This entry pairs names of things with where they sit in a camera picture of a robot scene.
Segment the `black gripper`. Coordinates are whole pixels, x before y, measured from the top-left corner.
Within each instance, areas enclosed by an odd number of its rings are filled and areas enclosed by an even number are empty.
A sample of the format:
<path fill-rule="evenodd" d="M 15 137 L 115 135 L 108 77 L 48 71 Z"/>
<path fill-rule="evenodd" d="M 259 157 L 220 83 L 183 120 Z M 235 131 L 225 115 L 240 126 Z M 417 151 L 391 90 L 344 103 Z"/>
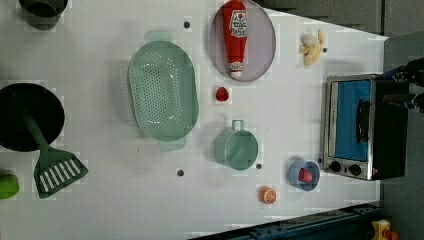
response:
<path fill-rule="evenodd" d="M 392 80 L 398 84 L 413 84 L 424 87 L 424 58 L 409 61 L 384 74 L 385 80 Z M 386 94 L 383 101 L 407 109 L 419 109 L 424 112 L 423 94 Z"/>

